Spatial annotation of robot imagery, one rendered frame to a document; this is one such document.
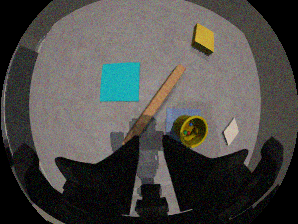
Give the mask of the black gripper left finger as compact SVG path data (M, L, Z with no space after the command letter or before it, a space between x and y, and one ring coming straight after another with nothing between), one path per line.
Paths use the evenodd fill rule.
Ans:
M105 157L100 163L82 163L65 157L56 157L55 163L65 179L106 192L114 205L121 210L121 214L128 216L132 205L138 156L140 136L133 136L113 152L112 156Z

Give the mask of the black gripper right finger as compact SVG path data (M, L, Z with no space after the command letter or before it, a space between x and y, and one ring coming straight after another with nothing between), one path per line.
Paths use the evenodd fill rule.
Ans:
M242 161L245 163L249 153L249 149L241 149L226 156L209 159L178 143L169 135L162 136L162 148L181 212L193 209L193 202L200 197L213 177L237 167Z

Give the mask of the yellow rectangular block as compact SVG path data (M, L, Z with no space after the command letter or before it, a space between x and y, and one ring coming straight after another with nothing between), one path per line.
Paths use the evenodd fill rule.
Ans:
M214 52L214 32L198 23L193 30L193 47L200 49L202 52L208 53L210 56L210 53Z

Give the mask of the tan flat bar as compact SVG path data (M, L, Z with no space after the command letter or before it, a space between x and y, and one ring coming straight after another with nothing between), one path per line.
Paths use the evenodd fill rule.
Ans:
M136 124L133 125L133 128L130 129L129 133L126 133L124 143L122 144L126 144L126 141L132 139L133 136L141 135L142 131L145 129L145 125L152 119L154 112L160 107L162 101L165 100L165 97L168 97L169 93L172 92L173 85L177 84L180 77L184 75L184 71L186 71L186 69L185 67L182 67L181 64L177 64L177 67L174 67L174 71L170 73L168 79L164 81L164 84L161 85L157 93L154 93L154 96L150 99L148 105L144 108L144 111L142 111L142 115L138 117Z

